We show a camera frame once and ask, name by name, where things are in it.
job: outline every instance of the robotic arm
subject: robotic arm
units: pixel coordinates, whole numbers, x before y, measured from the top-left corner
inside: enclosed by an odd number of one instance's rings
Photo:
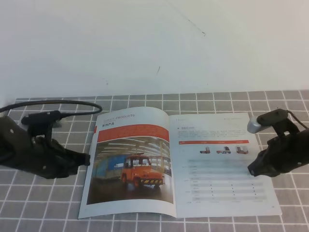
[[[299,131],[288,114],[305,130]],[[277,109],[253,117],[248,123],[248,132],[257,133],[268,127],[273,127],[278,136],[268,140],[268,148],[248,166],[251,175],[275,177],[309,163],[309,129],[291,111]]]

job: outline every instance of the booklet page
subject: booklet page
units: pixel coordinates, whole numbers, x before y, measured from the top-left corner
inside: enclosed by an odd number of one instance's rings
[[[176,216],[169,117],[136,107],[98,116],[79,218],[130,212]]]
[[[247,166],[260,151],[247,113],[170,116],[177,217],[279,215],[271,178]]]

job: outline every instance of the orange truck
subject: orange truck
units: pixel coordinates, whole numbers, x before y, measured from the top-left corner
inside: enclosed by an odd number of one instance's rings
[[[246,146],[236,146],[236,152],[238,154],[248,154],[249,153]]]
[[[223,154],[228,153],[228,154],[231,154],[231,150],[230,150],[230,148],[229,148],[228,146],[225,146],[223,151],[217,151],[217,153],[218,153],[218,154],[219,154],[219,153],[223,153]]]
[[[131,155],[125,159],[121,172],[121,180],[124,184],[133,183],[136,189],[143,185],[154,185],[160,189],[164,176],[151,168],[149,158],[144,155]]]
[[[209,146],[205,148],[205,151],[199,151],[201,154],[209,154],[211,152]]]

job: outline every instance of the table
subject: table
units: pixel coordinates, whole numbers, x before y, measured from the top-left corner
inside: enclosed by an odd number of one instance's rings
[[[174,114],[248,112],[258,116],[277,107],[290,109],[309,126],[309,90],[231,93],[190,93],[63,98],[100,104],[102,113],[127,107],[151,106]],[[43,100],[17,99],[16,102]],[[92,111],[75,105],[27,106],[9,116],[47,110]],[[97,115],[70,117],[53,137],[68,149],[88,152]],[[267,129],[256,135],[260,148],[274,137]],[[282,216],[173,218],[159,214],[132,213],[77,220],[85,167],[65,179],[46,180],[0,166],[0,231],[3,232],[309,232],[309,167],[273,178]]]

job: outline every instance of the wheel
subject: wheel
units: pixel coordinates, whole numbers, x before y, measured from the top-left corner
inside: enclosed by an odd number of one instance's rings
[[[160,189],[160,186],[159,186],[159,185],[155,185],[155,186],[154,186],[154,190],[156,190],[156,191],[161,190],[161,189]]]
[[[136,189],[140,188],[140,187],[141,187],[140,179],[135,178],[134,181],[133,181],[133,184],[134,184],[134,187],[135,187]]]

